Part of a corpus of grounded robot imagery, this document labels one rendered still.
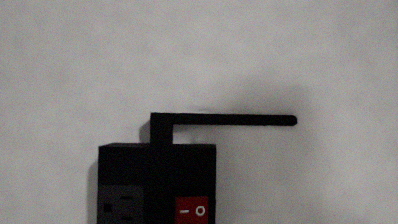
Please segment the black power strip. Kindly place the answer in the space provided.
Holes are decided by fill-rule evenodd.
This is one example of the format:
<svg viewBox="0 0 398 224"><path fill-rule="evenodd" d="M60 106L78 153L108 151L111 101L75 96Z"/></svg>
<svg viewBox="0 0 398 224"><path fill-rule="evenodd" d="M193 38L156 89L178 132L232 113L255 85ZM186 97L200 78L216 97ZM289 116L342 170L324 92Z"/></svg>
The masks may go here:
<svg viewBox="0 0 398 224"><path fill-rule="evenodd" d="M96 224L215 224L216 144L173 144L173 125L297 122L294 115L150 112L150 143L98 146Z"/></svg>

